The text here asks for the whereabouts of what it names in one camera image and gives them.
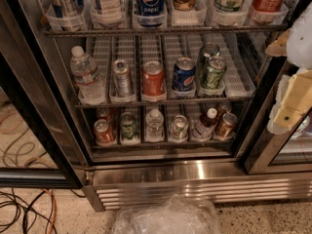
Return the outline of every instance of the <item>plastic bag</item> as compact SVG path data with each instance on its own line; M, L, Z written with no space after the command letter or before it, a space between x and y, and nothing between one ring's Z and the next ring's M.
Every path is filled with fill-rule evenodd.
M122 209L112 234L219 234L215 207L210 201L173 196L163 206Z

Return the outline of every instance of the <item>white bottle cap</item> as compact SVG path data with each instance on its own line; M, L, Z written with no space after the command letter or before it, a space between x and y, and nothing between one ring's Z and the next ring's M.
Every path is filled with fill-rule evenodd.
M153 118L158 118L160 115L160 111L158 109L152 109L150 111L150 116Z
M71 49L71 54L78 58L78 57L81 57L82 55L84 55L85 51L82 47L75 46Z
M211 119L215 118L217 112L214 108L210 108L208 111L207 111L207 116Z

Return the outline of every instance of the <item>blue soda can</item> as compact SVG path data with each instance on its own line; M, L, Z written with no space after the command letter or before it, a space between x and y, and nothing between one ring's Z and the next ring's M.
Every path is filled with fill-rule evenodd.
M191 91L195 77L195 62L191 58L179 58L174 67L172 89L179 92Z
M137 11L140 16L155 17L163 14L165 0L136 0ZM161 23L155 20L147 20L142 26L155 27Z

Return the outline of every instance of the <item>beverage refrigerator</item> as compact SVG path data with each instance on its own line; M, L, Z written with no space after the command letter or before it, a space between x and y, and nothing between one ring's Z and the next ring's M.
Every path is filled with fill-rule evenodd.
M249 20L246 5L243 22L240 14L234 24L224 26L215 24L223 18L211 15L210 0L196 0L196 19L183 17L172 0L165 0L163 23L153 28L137 23L136 0L121 0L123 22L116 27L101 27L92 0L84 0L76 30L52 16L51 0L0 0L0 87L55 164L6 166L7 160L0 167L0 185L81 188L98 212L159 204L173 194L214 203L310 197L309 113L285 134L273 135L266 128L283 75L294 75L298 67L264 53L310 2L285 0L281 21L265 25ZM195 77L194 93L177 96L172 90L176 60L196 60L205 42L218 44L227 60L217 92L203 90ZM101 104L84 103L73 82L74 46L97 62L105 90ZM111 64L116 59L133 68L134 96L129 101L114 91ZM141 85L141 69L152 60L165 69L166 93L155 101L146 99ZM196 139L192 131L200 114L224 101L231 102L238 118L234 132ZM109 145L98 143L94 134L99 107L114 108L116 138ZM147 134L145 123L155 108L164 116L160 137ZM124 112L136 116L135 142L122 138ZM171 135L176 115L188 120L185 139Z

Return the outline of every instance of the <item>terrazzo floor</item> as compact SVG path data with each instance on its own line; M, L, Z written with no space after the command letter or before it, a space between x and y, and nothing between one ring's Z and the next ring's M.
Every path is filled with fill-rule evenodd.
M0 188L11 193L10 188ZM41 190L15 189L16 195L30 203ZM58 234L108 234L116 219L117 212L96 213L88 200L77 197L70 190L55 190L57 201L56 230ZM0 196L0 205L6 199ZM294 234L312 233L312 200L284 200L256 203L216 204L215 210L222 234ZM51 198L43 195L33 208L49 217ZM0 225L10 222L15 207L0 209ZM19 220L3 233L22 233L22 215ZM38 217L28 233L45 233L47 220Z

